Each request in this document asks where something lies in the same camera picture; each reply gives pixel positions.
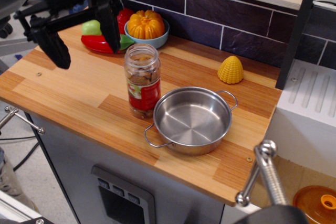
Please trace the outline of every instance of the glass jar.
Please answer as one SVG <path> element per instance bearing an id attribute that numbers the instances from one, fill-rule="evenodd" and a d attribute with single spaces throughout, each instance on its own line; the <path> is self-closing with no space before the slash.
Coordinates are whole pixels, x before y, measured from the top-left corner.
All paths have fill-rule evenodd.
<path id="1" fill-rule="evenodd" d="M 135 44 L 126 51 L 124 70 L 131 113 L 151 118 L 161 97 L 159 53 L 151 45 Z"/>

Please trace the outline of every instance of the blue bowl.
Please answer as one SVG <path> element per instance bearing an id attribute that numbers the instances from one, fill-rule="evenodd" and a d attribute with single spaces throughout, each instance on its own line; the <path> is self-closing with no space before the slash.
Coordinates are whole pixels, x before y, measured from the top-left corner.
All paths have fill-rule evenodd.
<path id="1" fill-rule="evenodd" d="M 125 24 L 125 34 L 126 34 L 127 37 L 129 37 L 131 40 L 133 40 L 136 44 L 145 43 L 145 44 L 149 44 L 149 45 L 153 46 L 154 48 L 158 49 L 159 47 L 162 47 L 168 40 L 169 24 L 165 19 L 163 20 L 163 22 L 164 22 L 164 34 L 159 38 L 155 38 L 155 39 L 136 39 L 136 38 L 132 37 L 131 35 L 128 34 L 128 30 L 127 30 L 128 22 Z"/>

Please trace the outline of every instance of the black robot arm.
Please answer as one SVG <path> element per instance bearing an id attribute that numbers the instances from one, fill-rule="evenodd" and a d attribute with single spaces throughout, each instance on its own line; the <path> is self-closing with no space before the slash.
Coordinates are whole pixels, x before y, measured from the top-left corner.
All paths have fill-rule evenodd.
<path id="1" fill-rule="evenodd" d="M 41 49 L 59 68 L 70 67 L 70 54 L 67 46 L 58 35 L 58 31 L 96 19 L 100 22 L 101 31 L 114 53 L 120 49 L 120 34 L 117 15 L 123 9 L 120 0 L 94 0 L 95 4 L 81 12 L 58 18 L 61 10 L 72 8 L 85 0 L 45 0 L 28 9 L 18 11 L 14 15 L 19 19 L 28 41 L 38 43 Z M 37 14 L 49 11 L 50 16 L 38 17 Z M 26 17 L 31 16 L 30 24 Z"/>

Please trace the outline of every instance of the dark tile wall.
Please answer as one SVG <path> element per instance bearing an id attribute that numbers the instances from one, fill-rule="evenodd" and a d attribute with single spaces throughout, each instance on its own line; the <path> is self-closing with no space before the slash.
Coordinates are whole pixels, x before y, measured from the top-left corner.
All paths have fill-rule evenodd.
<path id="1" fill-rule="evenodd" d="M 336 12 L 314 6 L 295 58 L 336 69 Z"/>
<path id="2" fill-rule="evenodd" d="M 122 0 L 152 9 L 170 34 L 280 67 L 297 11 L 254 0 Z"/>

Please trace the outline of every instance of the oven window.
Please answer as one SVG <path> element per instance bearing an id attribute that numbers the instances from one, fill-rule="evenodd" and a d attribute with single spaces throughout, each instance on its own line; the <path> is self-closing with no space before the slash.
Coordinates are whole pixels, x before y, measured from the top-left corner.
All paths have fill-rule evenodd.
<path id="1" fill-rule="evenodd" d="M 106 214 L 122 224 L 144 224 L 143 209 L 139 205 L 99 186 Z"/>

